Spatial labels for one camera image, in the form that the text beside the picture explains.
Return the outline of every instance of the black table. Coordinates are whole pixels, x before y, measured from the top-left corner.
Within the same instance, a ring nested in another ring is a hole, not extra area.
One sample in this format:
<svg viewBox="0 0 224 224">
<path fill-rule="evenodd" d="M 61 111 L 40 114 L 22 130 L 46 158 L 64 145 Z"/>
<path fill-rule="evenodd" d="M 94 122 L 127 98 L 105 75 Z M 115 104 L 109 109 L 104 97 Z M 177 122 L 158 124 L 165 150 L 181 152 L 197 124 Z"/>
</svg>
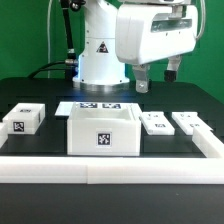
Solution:
<svg viewBox="0 0 224 224">
<path fill-rule="evenodd" d="M 54 116 L 60 101 L 132 102 L 164 111 L 175 136 L 148 136 L 141 157 L 204 157 L 171 119 L 173 111 L 197 111 L 223 140 L 224 105 L 189 83 L 154 82 L 147 94 L 94 93 L 59 79 L 0 81 L 0 118 L 17 103 L 45 103 L 46 118 L 34 136 L 10 135 L 1 155 L 67 156 L 66 120 Z M 1 184 L 0 223 L 223 223 L 223 185 Z"/>
</svg>

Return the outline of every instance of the green wall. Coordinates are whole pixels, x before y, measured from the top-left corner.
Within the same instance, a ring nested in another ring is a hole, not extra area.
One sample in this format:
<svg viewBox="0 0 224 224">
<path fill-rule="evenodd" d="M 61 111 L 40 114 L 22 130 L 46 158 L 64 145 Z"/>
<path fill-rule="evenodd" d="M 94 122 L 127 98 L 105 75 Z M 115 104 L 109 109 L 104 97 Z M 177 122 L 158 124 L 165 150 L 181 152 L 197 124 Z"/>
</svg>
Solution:
<svg viewBox="0 0 224 224">
<path fill-rule="evenodd" d="M 109 2 L 119 5 L 116 0 Z M 224 103 L 224 1 L 206 1 L 205 34 L 194 52 L 183 57 L 178 81 L 195 83 Z M 0 16 L 0 79 L 23 77 L 47 63 L 48 0 L 2 1 Z M 70 13 L 74 45 L 83 49 L 83 11 Z M 52 61 L 66 58 L 66 42 L 62 12 L 58 0 L 51 14 Z M 152 63 L 150 77 L 163 80 L 167 61 Z M 128 76 L 133 74 L 128 67 Z"/>
</svg>

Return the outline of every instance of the cable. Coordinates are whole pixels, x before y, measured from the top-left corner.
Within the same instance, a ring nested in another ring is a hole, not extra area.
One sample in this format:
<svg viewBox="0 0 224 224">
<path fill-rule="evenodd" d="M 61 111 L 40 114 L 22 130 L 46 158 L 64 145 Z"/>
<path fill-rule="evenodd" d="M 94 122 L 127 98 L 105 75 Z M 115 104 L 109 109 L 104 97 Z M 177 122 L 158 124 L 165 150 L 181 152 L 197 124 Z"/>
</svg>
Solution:
<svg viewBox="0 0 224 224">
<path fill-rule="evenodd" d="M 205 23 L 206 23 L 206 6 L 205 6 L 205 0 L 200 0 L 201 3 L 201 27 L 200 31 L 196 37 L 196 40 L 198 41 L 202 35 L 204 34 L 205 30 Z"/>
<path fill-rule="evenodd" d="M 64 65 L 65 62 L 64 61 L 51 62 L 49 64 L 46 64 L 46 65 L 40 67 L 36 71 L 30 73 L 27 77 L 30 78 L 30 79 L 33 79 L 36 76 L 36 74 L 38 74 L 39 72 L 56 70 L 56 69 L 50 69 L 49 67 L 51 67 L 53 65 L 60 65 L 60 64 L 63 64 Z"/>
<path fill-rule="evenodd" d="M 47 12 L 47 45 L 48 45 L 48 63 L 51 62 L 51 8 L 53 0 L 49 0 L 48 12 Z"/>
</svg>

